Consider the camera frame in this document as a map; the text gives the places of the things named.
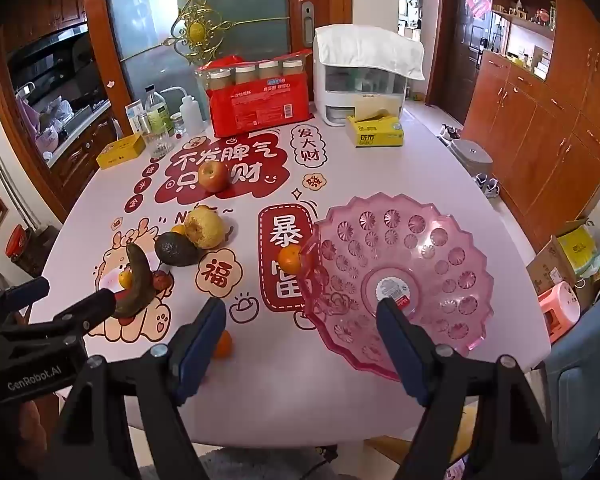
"white towel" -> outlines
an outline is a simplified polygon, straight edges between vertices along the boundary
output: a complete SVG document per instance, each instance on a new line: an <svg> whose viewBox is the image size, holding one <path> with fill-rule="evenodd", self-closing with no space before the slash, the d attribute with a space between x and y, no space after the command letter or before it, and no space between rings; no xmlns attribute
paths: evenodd
<svg viewBox="0 0 600 480"><path fill-rule="evenodd" d="M424 79L424 47L396 32L367 25L327 25L316 28L315 37L324 65L366 66Z"/></svg>

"orange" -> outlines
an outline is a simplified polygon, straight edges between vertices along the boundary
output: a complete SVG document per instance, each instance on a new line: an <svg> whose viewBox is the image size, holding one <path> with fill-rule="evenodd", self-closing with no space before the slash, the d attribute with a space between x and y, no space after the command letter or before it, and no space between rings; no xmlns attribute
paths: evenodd
<svg viewBox="0 0 600 480"><path fill-rule="evenodd" d="M226 330L222 331L216 349L214 350L213 357L215 359L226 359L229 357L234 350L234 342L231 339L231 334Z"/></svg>
<svg viewBox="0 0 600 480"><path fill-rule="evenodd" d="M186 236L185 231L184 231L184 224L176 224L171 228L171 230L174 233L178 233L179 235Z"/></svg>
<svg viewBox="0 0 600 480"><path fill-rule="evenodd" d="M280 249L278 253L278 265L287 274L300 273L300 246L290 244Z"/></svg>
<svg viewBox="0 0 600 480"><path fill-rule="evenodd" d="M120 272L120 274L118 275L118 282L120 283L120 286L122 286L122 288L131 288L131 285L133 283L131 271L123 270L122 272Z"/></svg>

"blue chair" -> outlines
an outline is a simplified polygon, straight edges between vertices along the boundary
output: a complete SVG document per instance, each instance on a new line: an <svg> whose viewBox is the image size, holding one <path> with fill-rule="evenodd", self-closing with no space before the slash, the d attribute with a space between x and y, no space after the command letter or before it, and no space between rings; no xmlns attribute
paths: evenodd
<svg viewBox="0 0 600 480"><path fill-rule="evenodd" d="M600 450L600 300L555 343L544 366L562 475L579 480Z"/></svg>

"pink glass fruit bowl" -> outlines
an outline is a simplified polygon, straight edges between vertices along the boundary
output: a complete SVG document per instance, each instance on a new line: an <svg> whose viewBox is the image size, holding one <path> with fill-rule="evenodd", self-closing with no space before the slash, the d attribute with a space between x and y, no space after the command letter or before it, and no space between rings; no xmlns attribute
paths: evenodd
<svg viewBox="0 0 600 480"><path fill-rule="evenodd" d="M398 380L376 329L392 297L434 343L467 355L486 335L493 278L470 233L433 204L400 194L332 207L301 251L304 314L356 370Z"/></svg>

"red printed tablecloth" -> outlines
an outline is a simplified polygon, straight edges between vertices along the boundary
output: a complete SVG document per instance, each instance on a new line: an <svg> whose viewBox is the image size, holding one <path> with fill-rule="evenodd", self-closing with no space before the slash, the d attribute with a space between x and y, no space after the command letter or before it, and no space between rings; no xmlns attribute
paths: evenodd
<svg viewBox="0 0 600 480"><path fill-rule="evenodd" d="M453 155L419 122L403 115L401 148L355 148L342 128L318 119L264 132L181 139L161 160L143 153L91 180L71 211L44 270L51 292L32 321L99 288L118 290L134 242L159 262L154 239L196 204L214 208L226 241L196 266L173 268L173 286L131 322L110 318L86 336L89 354L109 361L139 356L191 322L208 295L222 298L235 343L231 359L213 361L208 380L181 408L191 439L220 446L306 446L399 436L422 414L402 385L354 370L326 349L302 314L296 277L276 263L280 248L302 244L330 206L382 191L433 202L474 234L494 277L494 316L470 356L540 362L550 346L525 267L499 216ZM221 160L232 186L210 196L198 167ZM128 420L141 427L135 399Z"/></svg>

